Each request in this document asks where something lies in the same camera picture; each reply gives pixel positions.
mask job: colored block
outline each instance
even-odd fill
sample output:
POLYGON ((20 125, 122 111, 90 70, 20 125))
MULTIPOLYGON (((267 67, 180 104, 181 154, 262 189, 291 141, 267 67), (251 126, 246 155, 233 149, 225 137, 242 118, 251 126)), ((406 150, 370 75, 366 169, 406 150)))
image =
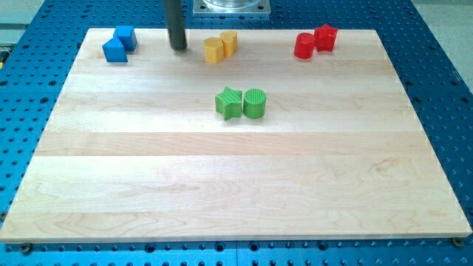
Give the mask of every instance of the colored block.
POLYGON ((242 116, 242 91, 225 87, 222 93, 215 95, 215 110, 223 115, 224 120, 242 116))
POLYGON ((316 38, 317 52, 328 51, 332 52, 335 46, 335 40, 337 38, 338 29, 324 24, 322 27, 314 30, 314 36, 316 38))
POLYGON ((204 40, 205 62, 217 64, 223 60, 223 41, 217 37, 210 37, 204 40))
POLYGON ((223 54, 225 57, 231 57, 238 47, 238 34, 236 30, 227 30, 220 33, 223 42, 223 54))
POLYGON ((266 93, 261 89, 250 89, 245 92, 243 113, 253 119, 265 115, 266 93))
POLYGON ((128 62, 125 47, 118 37, 114 36, 107 41, 102 45, 102 49, 107 62, 128 62))
POLYGON ((135 51, 137 40, 133 26, 116 26, 113 36, 117 36, 126 51, 135 51))
POLYGON ((313 49, 316 45, 316 39, 313 34, 300 33, 297 35, 296 47, 294 48, 294 55, 297 58, 308 59, 313 55, 313 49))

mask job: red cylinder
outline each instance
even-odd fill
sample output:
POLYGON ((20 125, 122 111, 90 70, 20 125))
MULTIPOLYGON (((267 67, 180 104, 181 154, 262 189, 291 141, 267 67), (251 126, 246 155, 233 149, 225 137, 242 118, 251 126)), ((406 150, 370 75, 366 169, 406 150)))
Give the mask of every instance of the red cylinder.
POLYGON ((294 55, 297 58, 308 59, 312 57, 313 50, 316 47, 316 38, 310 33, 300 33, 297 35, 294 55))

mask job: yellow cube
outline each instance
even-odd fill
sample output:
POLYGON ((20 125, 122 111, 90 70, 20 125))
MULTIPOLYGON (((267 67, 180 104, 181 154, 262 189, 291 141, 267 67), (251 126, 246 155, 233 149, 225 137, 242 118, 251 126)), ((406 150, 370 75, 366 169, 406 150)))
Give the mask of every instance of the yellow cube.
POLYGON ((210 37, 204 40, 205 62, 217 64, 223 60, 223 42, 220 38, 210 37))
POLYGON ((238 47, 238 37, 236 30, 227 30, 220 33, 220 38, 223 41, 223 53, 225 57, 231 57, 238 47))

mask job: blue wooden block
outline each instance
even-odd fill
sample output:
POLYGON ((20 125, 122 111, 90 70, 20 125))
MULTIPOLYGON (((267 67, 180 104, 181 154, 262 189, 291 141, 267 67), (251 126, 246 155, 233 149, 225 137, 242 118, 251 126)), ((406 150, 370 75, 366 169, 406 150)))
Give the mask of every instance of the blue wooden block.
POLYGON ((133 26, 116 26, 113 36, 120 39, 126 51, 135 51, 137 41, 133 26))
POLYGON ((103 53, 107 62, 128 62, 125 47, 118 37, 113 37, 102 45, 103 53))

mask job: blue pegboard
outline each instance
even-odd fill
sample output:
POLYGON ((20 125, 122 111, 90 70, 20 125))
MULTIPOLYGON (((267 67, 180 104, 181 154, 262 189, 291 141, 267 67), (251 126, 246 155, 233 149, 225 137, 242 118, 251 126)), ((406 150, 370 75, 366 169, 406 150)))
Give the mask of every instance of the blue pegboard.
MULTIPOLYGON (((190 28, 375 29, 473 222, 473 95, 410 1, 272 0, 270 18, 192 17, 190 28)), ((0 211, 7 211, 89 27, 165 27, 152 0, 46 0, 0 71, 0 211)), ((473 237, 107 245, 0 244, 0 265, 473 265, 473 237)))

